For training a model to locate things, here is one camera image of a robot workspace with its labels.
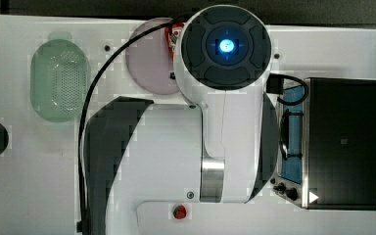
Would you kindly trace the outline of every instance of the translucent container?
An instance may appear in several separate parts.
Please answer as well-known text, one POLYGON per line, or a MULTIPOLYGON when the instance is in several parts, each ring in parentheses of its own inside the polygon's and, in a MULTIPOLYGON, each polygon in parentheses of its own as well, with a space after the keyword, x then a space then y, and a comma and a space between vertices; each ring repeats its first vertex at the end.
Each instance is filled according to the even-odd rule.
POLYGON ((30 101, 41 117, 63 122, 81 113, 90 65, 69 33, 52 33, 49 38, 31 61, 30 101))

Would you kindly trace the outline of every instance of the black cable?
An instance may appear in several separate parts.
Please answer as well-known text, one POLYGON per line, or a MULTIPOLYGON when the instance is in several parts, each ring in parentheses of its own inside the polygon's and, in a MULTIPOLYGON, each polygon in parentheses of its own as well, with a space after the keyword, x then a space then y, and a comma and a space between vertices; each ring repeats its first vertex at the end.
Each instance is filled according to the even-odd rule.
POLYGON ((304 88, 305 94, 302 96, 301 99, 299 99, 297 101, 293 101, 293 102, 288 102, 288 101, 285 101, 285 100, 277 97, 277 101, 280 104, 283 104, 283 105, 286 105, 286 106, 296 106, 296 105, 300 104, 301 102, 303 102, 306 99, 307 95, 309 94, 309 88, 307 87, 307 84, 304 81, 302 81, 302 80, 300 80, 300 79, 298 79, 294 76, 271 73, 270 76, 269 76, 269 79, 271 79, 271 78, 277 78, 277 79, 286 78, 288 80, 293 80, 293 81, 296 81, 297 83, 299 83, 304 88))
POLYGON ((126 43, 124 43, 120 48, 118 48, 113 55, 109 58, 107 62, 102 66, 102 68, 99 70, 97 75, 94 77, 94 80, 91 82, 91 85, 87 91, 85 101, 83 104, 83 109, 81 111, 81 118, 80 118, 80 126, 78 129, 78 186, 79 186, 79 196, 80 196, 80 213, 81 213, 81 231, 83 234, 91 234, 91 228, 90 228, 90 212, 89 208, 86 207, 85 204, 85 190, 84 190, 84 172, 82 169, 82 163, 81 163, 81 137, 84 130, 84 124, 87 116, 87 110, 88 106, 90 104, 90 98, 93 94, 94 89, 96 88, 97 82, 100 80, 100 77, 102 77, 103 72, 108 68, 108 66, 112 63, 112 61, 127 47, 129 47, 132 43, 135 41, 141 39, 142 37, 159 30, 164 27, 172 26, 175 24, 175 20, 171 20, 168 23, 162 23, 157 26, 154 26, 146 31, 141 32, 140 34, 136 35, 133 38, 130 38, 126 43))

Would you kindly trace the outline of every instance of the glowing blue light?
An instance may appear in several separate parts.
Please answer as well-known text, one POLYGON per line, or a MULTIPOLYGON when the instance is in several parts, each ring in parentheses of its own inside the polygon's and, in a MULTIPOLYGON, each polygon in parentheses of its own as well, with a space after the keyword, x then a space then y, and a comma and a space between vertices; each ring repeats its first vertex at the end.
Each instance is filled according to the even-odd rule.
POLYGON ((219 43, 219 49, 222 52, 232 52, 234 50, 234 42, 230 39, 224 39, 219 43))

